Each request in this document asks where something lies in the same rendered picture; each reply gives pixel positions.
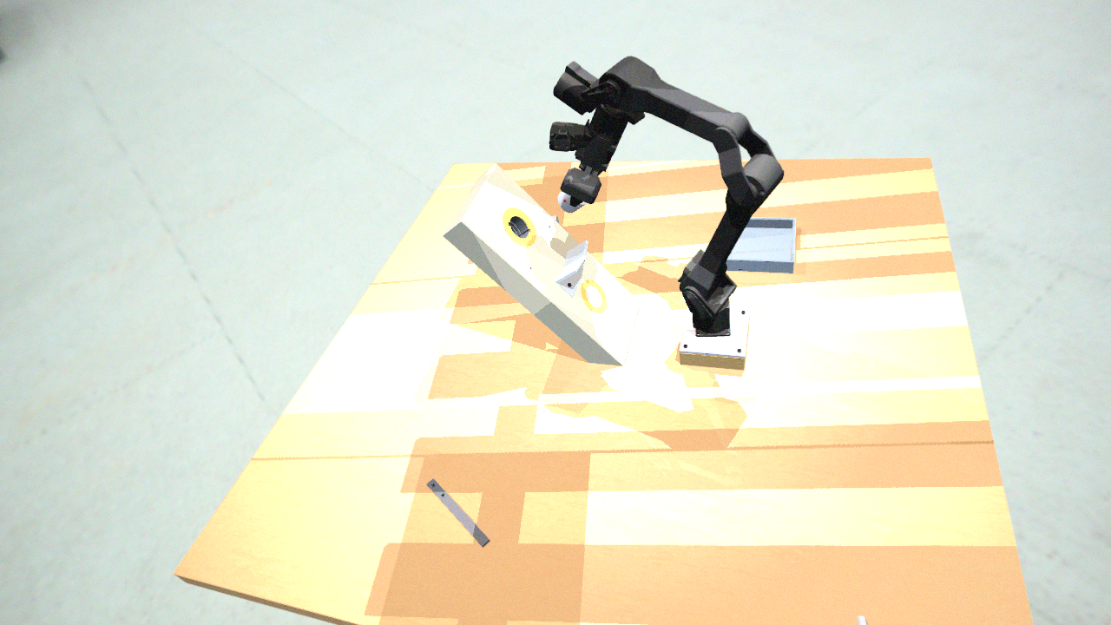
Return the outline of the white cylinder with two slots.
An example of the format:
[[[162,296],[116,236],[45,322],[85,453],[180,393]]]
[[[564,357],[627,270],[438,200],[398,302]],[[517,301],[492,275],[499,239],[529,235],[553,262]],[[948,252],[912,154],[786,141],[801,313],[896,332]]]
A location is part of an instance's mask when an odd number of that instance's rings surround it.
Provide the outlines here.
[[[558,194],[558,203],[562,210],[567,211],[567,213],[573,213],[573,211],[585,205],[585,202],[581,202],[578,206],[570,206],[570,195],[565,193]]]

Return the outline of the cream service panel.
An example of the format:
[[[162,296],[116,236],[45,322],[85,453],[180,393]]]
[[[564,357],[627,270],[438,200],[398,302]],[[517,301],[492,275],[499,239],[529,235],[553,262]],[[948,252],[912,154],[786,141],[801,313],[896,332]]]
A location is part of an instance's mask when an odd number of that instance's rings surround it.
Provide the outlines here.
[[[556,284],[578,241],[503,168],[477,178],[442,236],[588,363],[624,365],[641,302],[588,252],[575,295]]]

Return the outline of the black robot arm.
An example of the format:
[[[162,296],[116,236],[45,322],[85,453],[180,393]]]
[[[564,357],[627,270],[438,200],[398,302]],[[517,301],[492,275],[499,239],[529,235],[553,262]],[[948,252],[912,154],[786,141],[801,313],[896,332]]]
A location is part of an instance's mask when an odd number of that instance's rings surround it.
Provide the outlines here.
[[[783,181],[783,168],[765,137],[755,132],[743,112],[733,112],[707,102],[699,95],[663,82],[654,68],[628,56],[602,75],[592,75],[571,61],[553,87],[553,95],[580,115],[594,112],[590,123],[553,122],[550,149],[585,150],[588,125],[607,140],[622,137],[628,122],[635,124],[644,112],[677,124],[717,148],[725,181],[725,216],[707,246],[684,266],[678,282],[692,313],[697,337],[731,336],[730,300],[737,284],[727,276],[725,261],[733,252],[747,222]],[[743,167],[740,145],[751,157]],[[727,335],[729,333],[729,335]]]

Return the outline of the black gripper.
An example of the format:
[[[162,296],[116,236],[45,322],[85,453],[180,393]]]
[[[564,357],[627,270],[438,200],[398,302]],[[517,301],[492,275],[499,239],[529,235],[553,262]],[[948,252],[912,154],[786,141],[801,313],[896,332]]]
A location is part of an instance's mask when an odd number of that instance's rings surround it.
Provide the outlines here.
[[[614,157],[615,147],[621,140],[607,140],[595,134],[594,130],[588,125],[585,131],[585,150],[583,155],[575,159],[581,160],[579,168],[570,168],[561,183],[561,193],[570,195],[570,206],[578,206],[579,203],[594,203],[595,196],[601,188],[599,174],[605,173],[608,163]]]

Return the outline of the grey flat bar with two pins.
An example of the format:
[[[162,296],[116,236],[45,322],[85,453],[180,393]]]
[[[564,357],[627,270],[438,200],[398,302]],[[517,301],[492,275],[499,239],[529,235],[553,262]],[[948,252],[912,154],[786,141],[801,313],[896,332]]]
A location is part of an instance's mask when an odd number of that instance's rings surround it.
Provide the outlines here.
[[[446,493],[444,488],[442,488],[436,482],[434,478],[431,478],[427,483],[427,486],[432,491],[432,493],[434,493],[437,498],[439,498],[439,501],[441,501],[444,504],[444,506],[450,511],[450,513],[452,513],[452,515],[456,516],[456,520],[458,520],[462,524],[462,526],[464,526],[464,528],[469,531],[470,535],[476,537],[477,543],[480,543],[480,545],[484,547],[487,543],[490,542],[490,540],[486,536],[483,531],[477,528],[476,523],[473,523],[469,518],[469,516],[467,516],[467,514],[463,513],[462,508],[460,508],[459,505],[456,504],[456,501],[453,501],[453,498],[451,498]]]

